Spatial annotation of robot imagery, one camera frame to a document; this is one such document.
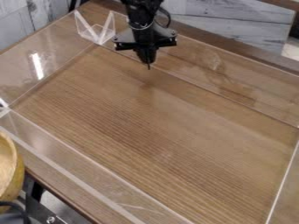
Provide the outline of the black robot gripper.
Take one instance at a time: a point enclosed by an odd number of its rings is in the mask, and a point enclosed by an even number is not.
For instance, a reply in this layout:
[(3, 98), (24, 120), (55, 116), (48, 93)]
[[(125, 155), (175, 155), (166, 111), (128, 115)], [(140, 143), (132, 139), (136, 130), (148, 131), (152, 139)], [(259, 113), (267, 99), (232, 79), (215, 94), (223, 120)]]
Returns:
[(171, 28), (162, 27), (154, 22), (146, 29), (124, 29), (112, 38), (117, 51), (135, 50), (135, 54), (147, 68), (155, 63), (156, 49), (166, 46), (176, 45), (178, 32)]

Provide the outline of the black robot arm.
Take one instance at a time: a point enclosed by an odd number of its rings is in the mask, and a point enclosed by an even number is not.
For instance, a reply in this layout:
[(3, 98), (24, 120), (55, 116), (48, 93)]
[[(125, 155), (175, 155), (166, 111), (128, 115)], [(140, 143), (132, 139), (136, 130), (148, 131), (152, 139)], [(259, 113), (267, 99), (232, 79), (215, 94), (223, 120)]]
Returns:
[(115, 35), (117, 51), (132, 50), (147, 64), (155, 63), (162, 47), (176, 46), (176, 30), (170, 28), (170, 12), (162, 7), (164, 0), (120, 0), (125, 6), (128, 28)]

